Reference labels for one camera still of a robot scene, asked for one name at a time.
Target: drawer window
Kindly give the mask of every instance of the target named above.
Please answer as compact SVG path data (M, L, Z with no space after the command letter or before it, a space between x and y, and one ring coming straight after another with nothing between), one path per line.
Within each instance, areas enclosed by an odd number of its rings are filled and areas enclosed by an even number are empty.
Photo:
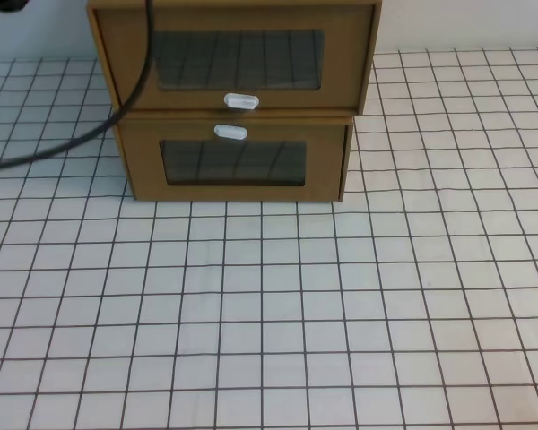
M158 31L162 90L318 90L322 30Z
M307 145L300 141L162 141L169 185L303 186Z

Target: black object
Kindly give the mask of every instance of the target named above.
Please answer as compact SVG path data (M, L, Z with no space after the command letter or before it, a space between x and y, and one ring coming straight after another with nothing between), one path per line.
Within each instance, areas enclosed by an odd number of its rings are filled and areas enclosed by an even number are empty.
M21 11L30 0L0 0L0 12Z
M44 150L42 152L34 153L28 157L20 157L18 159L7 159L6 161L0 161L0 170L6 168L15 168L24 164L30 164L34 161L39 161L41 159L49 159L54 157L57 154L66 152L76 148L80 145L84 145L86 142L96 138L102 133L105 133L111 127L119 123L124 116L132 109L135 102L139 99L142 94L143 87L147 83L147 80L150 76L150 70L152 69L153 64L153 39L154 39L154 23L155 16L153 11L153 0L145 0L145 16L147 21L147 48L145 51L145 59L143 60L143 69L140 73L140 77L137 80L137 84L134 87L134 90L130 94L129 98L124 101L124 104L114 112L106 121L98 125L97 127L90 130L88 133L83 134L82 136L74 137L66 143L62 143L50 150Z

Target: white wall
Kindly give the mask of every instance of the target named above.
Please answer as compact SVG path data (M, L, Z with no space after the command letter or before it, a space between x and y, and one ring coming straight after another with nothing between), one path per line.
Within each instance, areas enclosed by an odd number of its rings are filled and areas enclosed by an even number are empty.
M86 2L0 14L0 58L94 55ZM385 0L377 50L536 46L538 0Z

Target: drawer front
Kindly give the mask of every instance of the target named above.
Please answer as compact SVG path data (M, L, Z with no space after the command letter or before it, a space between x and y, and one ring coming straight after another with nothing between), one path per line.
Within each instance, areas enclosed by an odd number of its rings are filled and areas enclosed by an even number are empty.
M231 93L258 109L357 112L372 4L156 12L155 61L138 109L229 109ZM143 9L96 10L120 100L131 93L146 44Z
M336 201L348 127L125 121L119 136L140 200Z

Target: top drawer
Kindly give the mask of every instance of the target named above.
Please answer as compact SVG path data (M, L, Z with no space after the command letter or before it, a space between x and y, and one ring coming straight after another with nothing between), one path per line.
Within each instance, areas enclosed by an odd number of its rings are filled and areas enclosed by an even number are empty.
M155 0L155 61L136 108L228 109L238 93L257 109L359 113L380 0L290 3ZM123 101L143 65L144 2L91 0L91 17Z

